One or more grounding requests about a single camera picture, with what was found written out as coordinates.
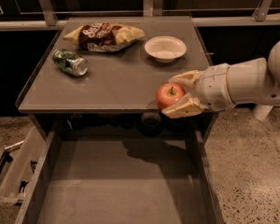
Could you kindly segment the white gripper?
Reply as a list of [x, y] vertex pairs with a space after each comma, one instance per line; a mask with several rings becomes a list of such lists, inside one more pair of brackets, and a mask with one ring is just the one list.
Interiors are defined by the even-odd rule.
[[235, 108], [228, 91], [227, 74], [230, 66], [226, 63], [210, 66], [203, 72], [191, 70], [169, 78], [186, 90], [174, 105], [161, 112], [170, 119], [200, 115], [207, 107], [212, 111]]

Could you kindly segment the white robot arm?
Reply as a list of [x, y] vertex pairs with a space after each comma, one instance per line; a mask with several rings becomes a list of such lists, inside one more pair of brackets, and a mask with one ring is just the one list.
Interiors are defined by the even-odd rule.
[[266, 118], [274, 106], [280, 106], [280, 41], [268, 58], [214, 65], [170, 80], [186, 89], [181, 99], [161, 111], [170, 119], [220, 112], [242, 104], [255, 104], [257, 118]]

